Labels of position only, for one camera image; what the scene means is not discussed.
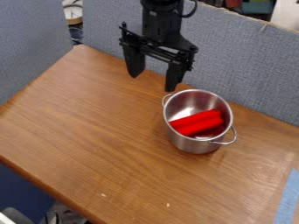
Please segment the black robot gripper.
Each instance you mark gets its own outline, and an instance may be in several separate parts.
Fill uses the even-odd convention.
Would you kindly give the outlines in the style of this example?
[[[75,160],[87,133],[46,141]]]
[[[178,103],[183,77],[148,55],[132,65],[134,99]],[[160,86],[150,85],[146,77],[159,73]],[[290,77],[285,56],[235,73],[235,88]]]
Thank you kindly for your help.
[[[146,56],[167,62],[164,91],[172,92],[183,81],[186,71],[193,70],[194,54],[198,47],[181,34],[182,22],[198,10],[194,7],[189,14],[183,14],[183,7],[174,6],[143,8],[143,25],[134,31],[127,29],[127,23],[119,26],[127,71],[132,78],[146,70]]]

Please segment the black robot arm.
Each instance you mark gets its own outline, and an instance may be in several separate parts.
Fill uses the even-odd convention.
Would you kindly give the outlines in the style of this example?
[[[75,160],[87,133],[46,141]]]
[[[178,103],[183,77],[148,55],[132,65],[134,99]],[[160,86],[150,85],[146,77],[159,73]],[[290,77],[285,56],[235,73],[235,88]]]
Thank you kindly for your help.
[[[127,23],[119,26],[126,67],[135,78],[146,70],[146,57],[150,56],[168,63],[164,91],[172,92],[183,81],[187,71],[193,70],[198,46],[181,33],[185,18],[198,10],[198,1],[189,14],[183,13],[185,0],[140,0],[143,6],[142,33],[127,29]]]

